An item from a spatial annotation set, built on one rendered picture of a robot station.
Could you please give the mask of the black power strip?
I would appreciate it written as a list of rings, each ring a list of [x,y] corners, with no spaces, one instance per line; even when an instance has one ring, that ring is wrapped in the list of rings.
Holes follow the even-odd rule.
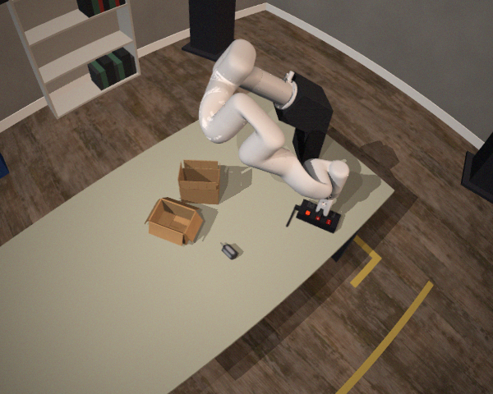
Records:
[[[314,204],[306,199],[302,201],[301,207],[296,204],[286,227],[288,227],[288,224],[290,223],[295,210],[297,210],[298,212],[296,218],[334,234],[336,227],[338,226],[341,214],[330,210],[327,216],[319,218],[315,215],[316,207],[317,204]]]

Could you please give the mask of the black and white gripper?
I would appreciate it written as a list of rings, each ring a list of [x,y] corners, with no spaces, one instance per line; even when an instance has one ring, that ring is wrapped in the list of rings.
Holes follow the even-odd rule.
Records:
[[[331,206],[332,206],[332,204],[334,202],[334,199],[336,199],[336,198],[319,199],[319,202],[318,202],[317,208],[316,208],[316,216],[319,217],[319,218],[322,218],[323,216],[327,216],[328,213],[329,213],[329,210],[330,210],[330,208],[331,208]]]

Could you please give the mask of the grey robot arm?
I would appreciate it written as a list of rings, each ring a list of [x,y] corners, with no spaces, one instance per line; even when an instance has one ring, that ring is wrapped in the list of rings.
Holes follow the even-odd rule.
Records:
[[[240,87],[268,99],[279,110],[293,103],[297,95],[294,72],[286,73],[281,80],[254,66],[255,60],[253,45],[236,39],[214,64],[199,109],[203,133],[211,142],[222,144],[249,122],[255,131],[240,146],[238,156],[242,163],[280,176],[305,197],[338,197],[349,174],[345,162],[310,158],[302,166],[293,152],[283,148],[282,130],[259,104],[247,94],[233,94]]]

